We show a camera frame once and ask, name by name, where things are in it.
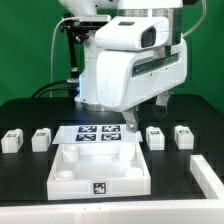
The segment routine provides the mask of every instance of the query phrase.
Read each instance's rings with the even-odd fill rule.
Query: white block
[[[150,150],[164,150],[165,148],[165,137],[160,128],[152,126],[146,128],[146,141]]]
[[[15,129],[8,131],[1,140],[3,153],[16,153],[23,144],[23,131]]]
[[[193,149],[194,148],[194,135],[189,127],[176,126],[174,139],[179,149]]]
[[[49,128],[37,129],[31,139],[33,152],[46,152],[51,143]]]
[[[191,156],[190,170],[207,199],[224,199],[223,183],[202,155]]]

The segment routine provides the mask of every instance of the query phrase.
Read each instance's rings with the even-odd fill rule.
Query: white box
[[[157,127],[146,128],[146,141],[150,150],[164,150],[165,148],[165,137]]]
[[[3,153],[16,153],[23,144],[23,131],[15,129],[8,131],[1,140]]]
[[[179,149],[193,149],[194,135],[189,127],[176,126],[174,131],[174,139]]]
[[[31,139],[33,152],[46,152],[51,143],[49,128],[37,129]]]
[[[139,143],[61,144],[49,177],[49,200],[150,195],[151,177]],[[74,160],[63,153],[74,147]]]

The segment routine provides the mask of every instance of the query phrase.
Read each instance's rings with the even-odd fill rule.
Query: black label
[[[93,193],[106,194],[107,193],[106,183],[93,183]]]
[[[119,125],[103,126],[102,132],[120,132],[121,128]]]
[[[96,132],[97,131],[97,126],[83,126],[79,127],[78,132],[79,133],[89,133],[89,132]]]
[[[118,140],[121,140],[121,134],[120,133],[102,134],[101,140],[102,141],[118,141]]]
[[[83,142],[83,141],[96,141],[96,135],[95,134],[85,134],[85,135],[77,135],[76,141]]]

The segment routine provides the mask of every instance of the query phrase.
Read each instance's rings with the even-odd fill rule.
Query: small white block
[[[194,148],[194,135],[189,127],[176,126],[174,139],[179,149],[193,149]]]
[[[3,153],[16,153],[23,144],[23,131],[15,129],[8,131],[1,140]]]
[[[33,152],[46,152],[51,143],[49,128],[37,129],[31,139]]]
[[[164,150],[165,148],[165,137],[160,128],[152,126],[146,128],[146,141],[150,150]]]

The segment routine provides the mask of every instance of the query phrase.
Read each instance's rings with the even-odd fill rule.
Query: sticker
[[[86,134],[86,135],[77,135],[76,137],[77,142],[84,142],[84,141],[96,141],[96,135],[95,134]]]
[[[78,132],[80,133],[88,133],[88,132],[96,132],[97,131],[97,126],[82,126],[79,127]]]
[[[179,130],[179,133],[180,134],[189,134],[189,131],[187,131],[187,130]]]
[[[120,132],[120,125],[107,125],[102,127],[102,132]]]
[[[37,133],[36,136],[41,137],[41,136],[45,136],[46,133]]]
[[[118,141],[118,140],[121,140],[121,134],[120,133],[102,134],[101,140],[102,141]]]
[[[8,138],[15,138],[17,136],[17,134],[8,134],[7,137]]]
[[[150,131],[150,134],[152,134],[152,135],[159,135],[160,132],[159,131]]]
[[[93,194],[106,194],[106,183],[93,183]]]

